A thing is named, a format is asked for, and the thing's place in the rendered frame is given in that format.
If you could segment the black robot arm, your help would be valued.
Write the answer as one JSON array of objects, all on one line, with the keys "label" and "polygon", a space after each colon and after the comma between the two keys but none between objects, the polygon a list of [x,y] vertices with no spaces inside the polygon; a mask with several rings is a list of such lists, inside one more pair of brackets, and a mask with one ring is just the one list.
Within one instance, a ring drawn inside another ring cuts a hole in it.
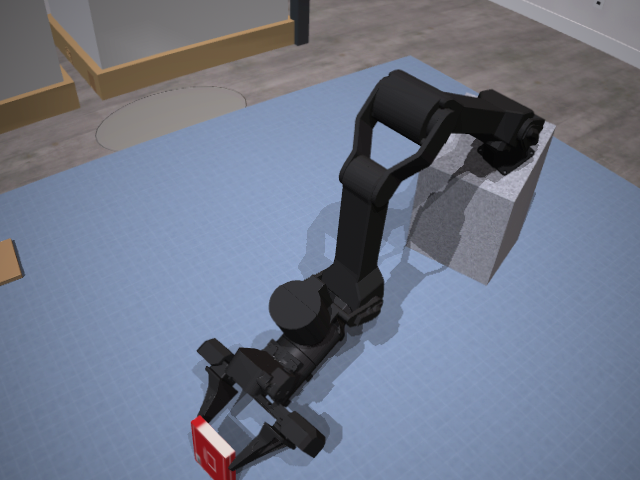
[{"label": "black robot arm", "polygon": [[[389,169],[370,159],[377,122],[421,146],[418,152]],[[269,300],[282,336],[318,366],[344,339],[345,324],[359,326],[380,314],[384,278],[377,261],[389,200],[402,181],[433,163],[451,133],[486,133],[470,134],[483,142],[477,152],[507,176],[535,155],[530,146],[538,143],[544,123],[493,89],[471,97],[443,92],[400,69],[383,77],[356,116],[353,148],[339,173],[343,188],[333,264],[278,286]],[[281,400],[298,365],[291,359],[281,363],[277,350],[273,343],[262,350],[239,347],[225,372],[249,395]]]}]

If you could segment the tan flat block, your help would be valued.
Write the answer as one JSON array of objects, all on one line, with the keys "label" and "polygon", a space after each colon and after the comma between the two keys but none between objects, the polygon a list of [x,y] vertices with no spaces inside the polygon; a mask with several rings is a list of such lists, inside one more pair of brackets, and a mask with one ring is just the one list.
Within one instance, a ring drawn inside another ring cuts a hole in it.
[{"label": "tan flat block", "polygon": [[11,238],[0,242],[0,286],[23,278]]}]

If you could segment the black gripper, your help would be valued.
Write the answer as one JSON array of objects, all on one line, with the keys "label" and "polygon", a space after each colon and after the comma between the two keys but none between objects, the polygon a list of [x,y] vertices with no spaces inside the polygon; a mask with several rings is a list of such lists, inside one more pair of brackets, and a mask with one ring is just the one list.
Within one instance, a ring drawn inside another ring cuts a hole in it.
[{"label": "black gripper", "polygon": [[[228,469],[231,471],[286,446],[293,450],[297,446],[301,451],[315,458],[325,445],[325,436],[320,431],[296,411],[290,413],[286,409],[291,403],[289,398],[301,384],[312,379],[311,373],[316,365],[283,336],[277,341],[272,338],[269,343],[273,343],[278,348],[275,357],[281,363],[285,365],[291,359],[298,365],[296,377],[286,398],[278,403],[271,398],[273,403],[265,399],[267,395],[250,395],[276,421],[273,426],[264,422],[259,434],[229,465]],[[216,338],[205,341],[196,351],[211,365],[205,368],[208,372],[208,389],[197,415],[201,415],[209,423],[238,393],[233,387],[237,382],[225,373],[234,354]]]}]

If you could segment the red card box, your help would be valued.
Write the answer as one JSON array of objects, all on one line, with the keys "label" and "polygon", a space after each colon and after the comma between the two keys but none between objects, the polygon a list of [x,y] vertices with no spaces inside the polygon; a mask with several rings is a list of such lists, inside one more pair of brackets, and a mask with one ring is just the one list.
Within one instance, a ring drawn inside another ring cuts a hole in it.
[{"label": "red card box", "polygon": [[201,417],[191,421],[196,462],[213,480],[236,480],[228,469],[235,459],[233,448]]}]

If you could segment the blue-grey mat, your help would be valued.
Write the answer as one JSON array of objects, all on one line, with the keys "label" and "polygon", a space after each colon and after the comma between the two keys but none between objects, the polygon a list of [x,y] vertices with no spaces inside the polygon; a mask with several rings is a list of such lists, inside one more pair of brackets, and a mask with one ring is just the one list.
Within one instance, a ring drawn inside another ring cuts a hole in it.
[{"label": "blue-grey mat", "polygon": [[[196,351],[283,332],[269,300],[335,259],[355,119],[407,56],[0,194],[0,480],[213,480]],[[640,480],[640,188],[552,137],[519,238],[484,285],[406,247],[389,200],[380,315],[289,398],[325,437],[236,480]]]}]

